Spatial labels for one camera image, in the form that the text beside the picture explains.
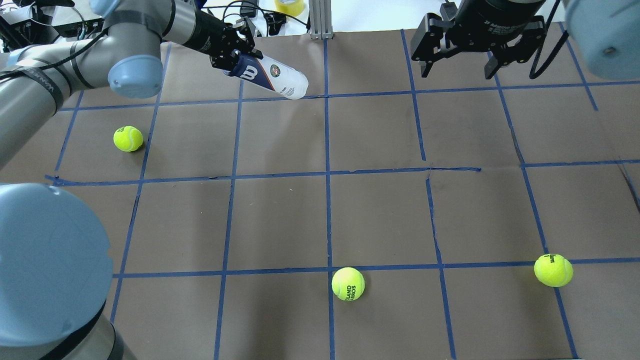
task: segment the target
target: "light blue joint cap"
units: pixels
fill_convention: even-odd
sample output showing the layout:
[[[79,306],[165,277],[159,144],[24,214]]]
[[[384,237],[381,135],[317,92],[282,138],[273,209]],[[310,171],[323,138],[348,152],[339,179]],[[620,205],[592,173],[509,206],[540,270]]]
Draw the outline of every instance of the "light blue joint cap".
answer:
[[[120,4],[120,0],[89,0],[89,4],[91,5],[91,11],[106,18]]]
[[[566,23],[591,73],[604,79],[640,78],[637,0],[574,0],[566,9]]]
[[[45,184],[0,185],[0,209],[0,346],[67,337],[98,313],[111,286],[100,220]]]
[[[22,49],[16,49],[9,53],[9,60],[6,62],[6,66],[14,66],[20,61],[20,56],[27,51],[28,49],[37,46],[37,45],[29,45],[27,47],[23,47]]]
[[[162,62],[151,55],[135,55],[118,61],[109,71],[109,86],[124,97],[145,99],[162,88]]]

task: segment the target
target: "yellow object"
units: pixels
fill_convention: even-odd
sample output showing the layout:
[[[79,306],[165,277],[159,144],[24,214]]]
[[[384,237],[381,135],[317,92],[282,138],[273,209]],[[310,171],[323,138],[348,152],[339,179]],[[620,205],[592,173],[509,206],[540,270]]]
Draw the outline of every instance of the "yellow object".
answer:
[[[364,277],[354,268],[341,268],[333,275],[331,289],[340,300],[358,300],[364,292]]]
[[[136,151],[142,146],[142,133],[133,126],[124,126],[113,134],[113,144],[122,151]]]
[[[567,285],[573,277],[573,266],[558,254],[540,256],[533,266],[533,271],[540,282],[554,288]]]
[[[298,16],[305,9],[303,0],[274,0],[276,3],[276,11],[286,13],[291,16]]]

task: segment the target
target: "metal frame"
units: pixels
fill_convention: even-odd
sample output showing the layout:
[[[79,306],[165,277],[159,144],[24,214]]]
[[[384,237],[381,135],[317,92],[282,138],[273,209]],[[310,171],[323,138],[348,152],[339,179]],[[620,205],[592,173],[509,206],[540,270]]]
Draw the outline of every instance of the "metal frame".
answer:
[[[311,39],[333,38],[331,0],[309,0]]]

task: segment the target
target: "bottle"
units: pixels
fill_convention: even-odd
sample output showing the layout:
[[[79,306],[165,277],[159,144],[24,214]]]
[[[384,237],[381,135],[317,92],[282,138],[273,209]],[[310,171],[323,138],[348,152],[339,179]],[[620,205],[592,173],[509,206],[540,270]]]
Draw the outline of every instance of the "bottle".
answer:
[[[225,73],[250,81],[293,100],[303,97],[309,86],[309,81],[303,73],[269,56],[258,59],[240,54],[236,67]]]

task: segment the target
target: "tennis ball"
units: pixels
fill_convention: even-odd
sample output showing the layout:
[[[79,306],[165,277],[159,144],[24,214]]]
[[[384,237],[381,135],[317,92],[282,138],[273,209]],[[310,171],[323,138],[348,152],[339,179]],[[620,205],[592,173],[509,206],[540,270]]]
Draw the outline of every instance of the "tennis ball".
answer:
[[[340,300],[357,300],[364,291],[364,277],[354,268],[341,268],[333,275],[331,289]]]
[[[136,151],[142,146],[142,133],[133,126],[124,126],[113,134],[113,143],[125,152]]]
[[[573,266],[558,254],[542,255],[536,260],[533,272],[544,285],[559,288],[567,285],[573,277]]]

